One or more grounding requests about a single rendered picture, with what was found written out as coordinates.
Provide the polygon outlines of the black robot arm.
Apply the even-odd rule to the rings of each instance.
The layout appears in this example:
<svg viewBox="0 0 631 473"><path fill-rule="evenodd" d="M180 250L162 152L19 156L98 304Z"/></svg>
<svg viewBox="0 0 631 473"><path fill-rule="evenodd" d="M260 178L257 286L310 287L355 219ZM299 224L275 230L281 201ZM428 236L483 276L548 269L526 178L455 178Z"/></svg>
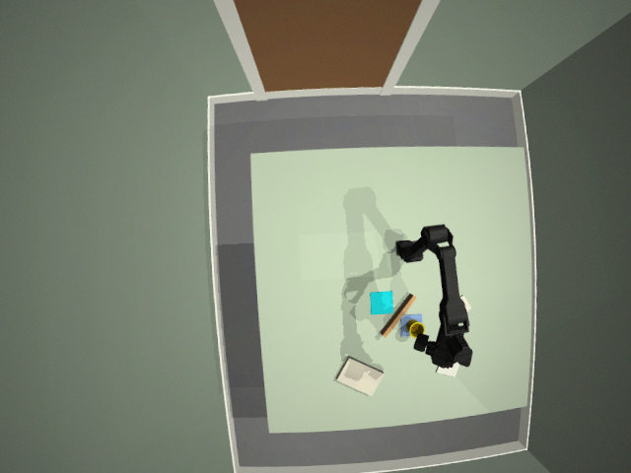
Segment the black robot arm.
<svg viewBox="0 0 631 473"><path fill-rule="evenodd" d="M440 303L439 318L441 325L438 336L446 342L447 347L437 345L432 363L444 368L452 368L456 362L465 362L472 356L463 335L469 332L468 313L465 303L458 292L456 274L456 248L452 245L453 235L445 225L426 226L422 229L418 240L398 240L396 252L403 261L415 262L424 259L428 249L436 253L441 271L443 299ZM448 242L450 246L439 247L438 243ZM459 325L463 323L463 325Z"/></svg>

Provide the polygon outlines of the beige rectangular block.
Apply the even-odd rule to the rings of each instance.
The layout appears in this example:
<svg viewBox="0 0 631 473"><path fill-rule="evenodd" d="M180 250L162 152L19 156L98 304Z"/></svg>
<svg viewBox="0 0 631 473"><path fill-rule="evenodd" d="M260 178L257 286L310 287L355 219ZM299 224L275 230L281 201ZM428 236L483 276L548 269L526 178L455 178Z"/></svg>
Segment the beige rectangular block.
<svg viewBox="0 0 631 473"><path fill-rule="evenodd" d="M336 380L368 395L373 395L384 375L383 371L349 356Z"/></svg>

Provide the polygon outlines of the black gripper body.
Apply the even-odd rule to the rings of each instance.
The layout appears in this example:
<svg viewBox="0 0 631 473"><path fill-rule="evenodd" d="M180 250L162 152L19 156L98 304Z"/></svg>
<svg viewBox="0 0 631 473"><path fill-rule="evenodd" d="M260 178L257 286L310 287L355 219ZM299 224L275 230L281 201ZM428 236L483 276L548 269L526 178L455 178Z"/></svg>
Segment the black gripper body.
<svg viewBox="0 0 631 473"><path fill-rule="evenodd" d="M429 339L429 335L427 334L424 335L424 334L419 333L415 341L413 349L420 351L422 353L422 352L425 352L425 348L427 348L426 352L433 354L437 345L447 347L446 342L442 341L439 336L437 336L436 342L435 341L428 342L428 339ZM470 362L471 362L471 357L465 362L460 362L458 364L463 365L468 368L470 366Z"/></svg>

